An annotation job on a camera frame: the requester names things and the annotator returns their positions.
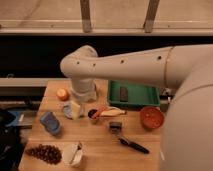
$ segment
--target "food item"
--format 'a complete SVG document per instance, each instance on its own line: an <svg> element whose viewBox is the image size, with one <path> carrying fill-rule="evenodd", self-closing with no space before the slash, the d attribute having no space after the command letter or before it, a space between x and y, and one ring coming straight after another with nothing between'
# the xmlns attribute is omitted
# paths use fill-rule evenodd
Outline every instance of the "food item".
<svg viewBox="0 0 213 171"><path fill-rule="evenodd" d="M66 89L64 88L60 88L57 90L57 97L61 100L61 101L66 101L69 99L69 93Z"/></svg>
<svg viewBox="0 0 213 171"><path fill-rule="evenodd" d="M156 129L163 124L164 115L156 107L145 106L140 111L140 119L145 128Z"/></svg>
<svg viewBox="0 0 213 171"><path fill-rule="evenodd" d="M100 116L118 116L126 114L125 110L121 110L117 107L107 107L104 111L101 112Z"/></svg>
<svg viewBox="0 0 213 171"><path fill-rule="evenodd" d="M82 106L73 100L71 100L70 104L71 104L70 108L72 112L71 113L72 119L73 120L78 119L81 116L83 110Z"/></svg>
<svg viewBox="0 0 213 171"><path fill-rule="evenodd" d="M39 144L37 147L25 150L25 153L49 164L58 164L61 161L61 151L52 145Z"/></svg>
<svg viewBox="0 0 213 171"><path fill-rule="evenodd" d="M101 106L98 110L92 115L92 119L95 119L101 115L101 112L107 109L107 106Z"/></svg>
<svg viewBox="0 0 213 171"><path fill-rule="evenodd" d="M128 90L126 87L120 87L120 102L128 102Z"/></svg>

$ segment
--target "red bowl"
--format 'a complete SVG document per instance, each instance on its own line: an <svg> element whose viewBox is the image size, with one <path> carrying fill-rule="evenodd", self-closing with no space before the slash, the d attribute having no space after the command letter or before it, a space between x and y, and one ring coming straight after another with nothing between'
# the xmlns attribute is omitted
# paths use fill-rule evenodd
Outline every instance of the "red bowl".
<svg viewBox="0 0 213 171"><path fill-rule="evenodd" d="M145 106L140 111L140 120L143 126L148 129L156 129L164 122L163 113L153 106Z"/></svg>

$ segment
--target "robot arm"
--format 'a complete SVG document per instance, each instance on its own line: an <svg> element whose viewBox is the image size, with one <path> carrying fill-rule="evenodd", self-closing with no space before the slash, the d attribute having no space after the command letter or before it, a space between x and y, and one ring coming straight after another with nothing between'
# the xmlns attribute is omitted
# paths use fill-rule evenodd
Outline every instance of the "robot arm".
<svg viewBox="0 0 213 171"><path fill-rule="evenodd" d="M61 61L61 70L73 79L128 80L177 89L211 51L211 45L179 46L98 58L92 47L83 46Z"/></svg>
<svg viewBox="0 0 213 171"><path fill-rule="evenodd" d="M128 80L178 89L169 106L161 171L213 170L213 45L177 46L97 58L84 46L61 62L74 91L94 90L88 78Z"/></svg>

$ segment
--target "blue object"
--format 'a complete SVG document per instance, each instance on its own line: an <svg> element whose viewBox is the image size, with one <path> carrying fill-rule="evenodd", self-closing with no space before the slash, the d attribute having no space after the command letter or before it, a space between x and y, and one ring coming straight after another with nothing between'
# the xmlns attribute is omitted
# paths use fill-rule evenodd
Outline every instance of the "blue object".
<svg viewBox="0 0 213 171"><path fill-rule="evenodd" d="M5 126L6 127L9 127L9 126L18 126L18 124L19 124L19 118L21 116L22 111L10 110L8 112L10 112L15 117L15 119L12 122L10 122L7 125L5 125Z"/></svg>
<svg viewBox="0 0 213 171"><path fill-rule="evenodd" d="M64 112L64 115L69 118L69 119L72 119L72 111L71 111L71 107L70 105L66 105L63 107L63 112Z"/></svg>
<svg viewBox="0 0 213 171"><path fill-rule="evenodd" d="M52 135L57 135L61 130L59 121L51 111L45 112L41 116L40 122L45 127L46 131Z"/></svg>

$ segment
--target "wooden tabletop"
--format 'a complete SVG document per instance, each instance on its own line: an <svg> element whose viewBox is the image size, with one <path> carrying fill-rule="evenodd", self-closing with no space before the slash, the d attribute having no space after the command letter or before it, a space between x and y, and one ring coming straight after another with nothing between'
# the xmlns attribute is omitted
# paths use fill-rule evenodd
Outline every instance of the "wooden tabletop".
<svg viewBox="0 0 213 171"><path fill-rule="evenodd" d="M96 125L90 123L87 112L107 104L107 84L106 80L96 80L98 100L85 104L85 117L71 120L62 112L64 102L56 97L58 88L70 90L70 82L50 81L25 149L44 144L55 145L62 151L70 143L80 141L83 145L81 165L73 168L65 165L63 161L57 165L50 165L23 153L19 171L157 171L161 129L145 130L141 126L138 110L128 110L127 114L122 116L101 118ZM62 126L59 136L50 135L40 124L39 119L46 111L52 111L59 120ZM143 154L121 145L109 132L110 121L122 122L122 133L128 139L148 148L150 154Z"/></svg>

